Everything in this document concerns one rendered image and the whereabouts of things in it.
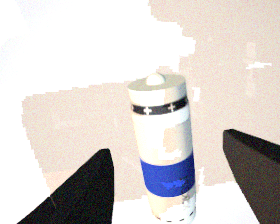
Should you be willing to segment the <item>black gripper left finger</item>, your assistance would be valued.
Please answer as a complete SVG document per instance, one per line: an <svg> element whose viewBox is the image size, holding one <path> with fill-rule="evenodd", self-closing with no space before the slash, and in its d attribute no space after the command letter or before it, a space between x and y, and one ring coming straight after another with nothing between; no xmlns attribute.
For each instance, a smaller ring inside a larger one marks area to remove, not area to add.
<svg viewBox="0 0 280 224"><path fill-rule="evenodd" d="M112 224L115 165L111 149L97 151L16 224Z"/></svg>

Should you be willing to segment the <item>white battery with blue band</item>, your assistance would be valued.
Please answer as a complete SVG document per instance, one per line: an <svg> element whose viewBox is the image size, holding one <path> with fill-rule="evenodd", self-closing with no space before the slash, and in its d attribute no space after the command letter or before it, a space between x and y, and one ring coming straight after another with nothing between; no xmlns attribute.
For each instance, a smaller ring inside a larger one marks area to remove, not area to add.
<svg viewBox="0 0 280 224"><path fill-rule="evenodd" d="M187 81L151 73L127 84L141 172L156 224L192 224L196 168Z"/></svg>

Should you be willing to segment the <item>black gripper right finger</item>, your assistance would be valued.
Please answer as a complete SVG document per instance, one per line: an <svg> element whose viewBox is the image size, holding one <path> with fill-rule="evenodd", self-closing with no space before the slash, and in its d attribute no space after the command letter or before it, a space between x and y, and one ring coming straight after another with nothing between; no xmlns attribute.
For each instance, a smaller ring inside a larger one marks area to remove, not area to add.
<svg viewBox="0 0 280 224"><path fill-rule="evenodd" d="M280 145L225 129L222 149L258 224L280 224Z"/></svg>

